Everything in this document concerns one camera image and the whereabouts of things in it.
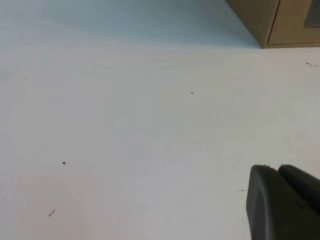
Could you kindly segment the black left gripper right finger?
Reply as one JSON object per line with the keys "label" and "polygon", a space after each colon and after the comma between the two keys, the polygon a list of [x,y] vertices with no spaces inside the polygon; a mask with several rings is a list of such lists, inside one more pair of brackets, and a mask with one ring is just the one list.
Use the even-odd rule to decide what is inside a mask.
{"label": "black left gripper right finger", "polygon": [[320,209],[320,180],[318,178],[288,164],[281,165],[278,172],[313,209]]}

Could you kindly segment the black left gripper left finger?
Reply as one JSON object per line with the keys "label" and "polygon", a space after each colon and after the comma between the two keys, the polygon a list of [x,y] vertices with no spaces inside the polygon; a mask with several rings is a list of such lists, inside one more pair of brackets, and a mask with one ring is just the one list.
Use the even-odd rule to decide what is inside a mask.
{"label": "black left gripper left finger", "polygon": [[313,209],[278,169],[250,169],[246,212],[253,240],[318,240],[320,209]]}

